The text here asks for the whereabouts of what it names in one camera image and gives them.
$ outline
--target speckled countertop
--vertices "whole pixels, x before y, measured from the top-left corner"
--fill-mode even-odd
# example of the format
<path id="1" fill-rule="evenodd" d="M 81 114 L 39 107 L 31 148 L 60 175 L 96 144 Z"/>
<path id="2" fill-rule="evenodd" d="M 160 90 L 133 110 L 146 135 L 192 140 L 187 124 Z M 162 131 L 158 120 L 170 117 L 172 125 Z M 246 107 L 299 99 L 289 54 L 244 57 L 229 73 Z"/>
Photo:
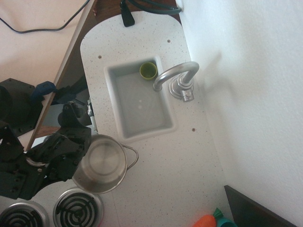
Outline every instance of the speckled countertop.
<path id="1" fill-rule="evenodd" d="M 134 26 L 125 28 L 120 15 L 112 17 L 95 26 L 81 44 L 99 134 L 117 140 L 104 68 L 155 55 L 160 56 L 163 70 L 190 61 L 177 20 L 146 12 L 132 14 Z M 102 226 L 189 227 L 216 207 L 230 217 L 203 102 L 198 92 L 194 95 L 189 103 L 169 97 L 178 124 L 175 132 L 128 144 L 138 150 L 139 161 L 116 189 L 102 195 L 106 200 Z"/>

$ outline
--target stovetop burner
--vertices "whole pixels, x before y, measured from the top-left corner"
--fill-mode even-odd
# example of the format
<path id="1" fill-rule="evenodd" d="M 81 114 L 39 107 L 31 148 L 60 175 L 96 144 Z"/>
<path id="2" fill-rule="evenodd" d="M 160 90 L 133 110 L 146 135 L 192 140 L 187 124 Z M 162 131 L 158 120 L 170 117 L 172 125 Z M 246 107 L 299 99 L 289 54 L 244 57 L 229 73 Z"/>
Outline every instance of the stovetop burner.
<path id="1" fill-rule="evenodd" d="M 53 210 L 53 221 L 56 227 L 98 227 L 103 212 L 99 196 L 74 188 L 59 197 Z"/>
<path id="2" fill-rule="evenodd" d="M 15 203 L 0 215 L 1 227 L 49 227 L 45 209 L 33 201 Z"/>

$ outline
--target white wall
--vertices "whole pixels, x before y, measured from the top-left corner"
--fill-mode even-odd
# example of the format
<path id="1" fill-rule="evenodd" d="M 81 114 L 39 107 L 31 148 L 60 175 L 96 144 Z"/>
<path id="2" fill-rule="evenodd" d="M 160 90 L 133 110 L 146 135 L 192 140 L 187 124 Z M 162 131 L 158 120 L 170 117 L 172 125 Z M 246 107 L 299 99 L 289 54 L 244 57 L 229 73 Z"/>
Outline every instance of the white wall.
<path id="1" fill-rule="evenodd" d="M 303 221 L 303 1 L 177 0 L 228 184 Z"/>

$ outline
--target pot handle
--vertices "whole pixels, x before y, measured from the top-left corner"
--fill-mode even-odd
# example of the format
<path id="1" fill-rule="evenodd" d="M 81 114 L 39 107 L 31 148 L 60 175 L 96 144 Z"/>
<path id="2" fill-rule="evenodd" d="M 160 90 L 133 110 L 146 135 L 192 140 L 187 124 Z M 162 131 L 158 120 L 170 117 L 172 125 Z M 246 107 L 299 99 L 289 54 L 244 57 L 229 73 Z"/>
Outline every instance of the pot handle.
<path id="1" fill-rule="evenodd" d="M 133 151 L 136 153 L 136 160 L 135 160 L 130 166 L 127 167 L 127 170 L 129 170 L 131 167 L 134 166 L 134 164 L 137 163 L 137 161 L 138 161 L 138 159 L 139 159 L 139 153 L 138 153 L 138 151 L 137 151 L 136 149 L 134 149 L 134 148 L 132 148 L 132 147 L 130 147 L 130 146 L 127 146 L 127 145 L 122 144 L 122 147 L 125 147 L 125 148 L 128 148 L 128 149 L 130 149 L 130 150 L 133 150 Z"/>

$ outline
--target green cup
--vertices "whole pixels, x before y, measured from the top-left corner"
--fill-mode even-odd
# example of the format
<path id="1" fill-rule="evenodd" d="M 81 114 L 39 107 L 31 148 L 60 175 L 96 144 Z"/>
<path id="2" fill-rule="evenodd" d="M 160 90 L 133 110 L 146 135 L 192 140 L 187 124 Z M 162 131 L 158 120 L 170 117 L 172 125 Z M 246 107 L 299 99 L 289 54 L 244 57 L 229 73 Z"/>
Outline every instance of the green cup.
<path id="1" fill-rule="evenodd" d="M 157 75 L 157 66 L 152 62 L 143 63 L 140 67 L 140 75 L 146 80 L 152 80 Z"/>

